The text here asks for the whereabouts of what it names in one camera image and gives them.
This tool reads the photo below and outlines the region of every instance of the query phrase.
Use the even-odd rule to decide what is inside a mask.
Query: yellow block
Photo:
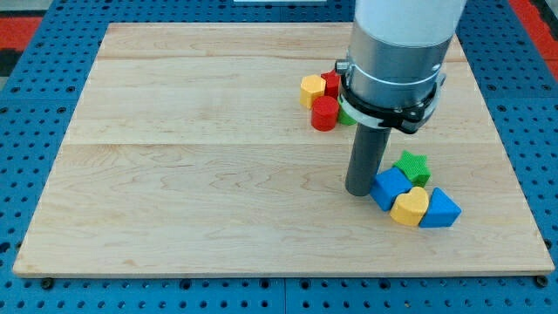
[[[401,194],[391,207],[390,216],[394,221],[407,226],[418,226],[428,209],[428,193],[421,187],[412,188]]]
[[[300,103],[301,105],[312,108],[312,103],[316,98],[323,96],[325,92],[325,79],[318,75],[310,75],[303,77],[300,84]]]

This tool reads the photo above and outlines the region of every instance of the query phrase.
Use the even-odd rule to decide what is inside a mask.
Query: green block
[[[351,118],[345,110],[340,106],[339,107],[339,114],[337,115],[337,122],[341,123],[342,125],[352,126],[357,123],[353,118]]]
[[[415,155],[404,150],[401,158],[393,166],[401,170],[414,187],[423,188],[430,179],[426,155]]]

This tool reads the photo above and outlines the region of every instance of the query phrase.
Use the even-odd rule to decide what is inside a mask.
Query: wood grain
[[[434,117],[392,132],[463,208],[395,223],[344,190],[354,126],[311,128],[300,78],[350,24],[113,24],[17,257],[25,277],[509,276],[554,269],[459,43]]]

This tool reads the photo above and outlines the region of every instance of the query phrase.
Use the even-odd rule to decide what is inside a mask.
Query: green star block
[[[426,155],[415,155],[404,150],[393,166],[401,170],[414,187],[423,188],[430,179]]]

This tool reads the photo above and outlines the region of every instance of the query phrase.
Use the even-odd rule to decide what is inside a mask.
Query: toy block
[[[341,82],[341,77],[339,74],[332,70],[331,72],[322,73],[322,79],[325,79],[325,96],[337,98],[339,95],[339,83]]]
[[[428,210],[419,226],[421,228],[450,227],[460,214],[461,208],[441,188],[435,188]]]
[[[352,126],[357,123],[353,118],[350,117],[349,114],[343,110],[343,108],[339,107],[339,114],[337,115],[337,122],[341,123],[342,125]]]
[[[314,100],[312,105],[311,125],[318,131],[329,131],[337,123],[339,103],[337,99],[330,96],[321,96]]]
[[[407,226],[418,226],[428,209],[428,193],[422,187],[414,187],[401,194],[391,207],[391,218]]]
[[[401,171],[395,167],[376,175],[370,196],[376,201],[383,211],[388,211],[393,206],[398,195],[411,190],[412,184]]]
[[[415,155],[404,150],[393,166],[399,168],[414,187],[423,188],[430,179],[426,155]]]
[[[300,84],[300,103],[308,109],[312,108],[312,103],[316,98],[323,96],[325,92],[325,79],[317,75],[303,77]]]

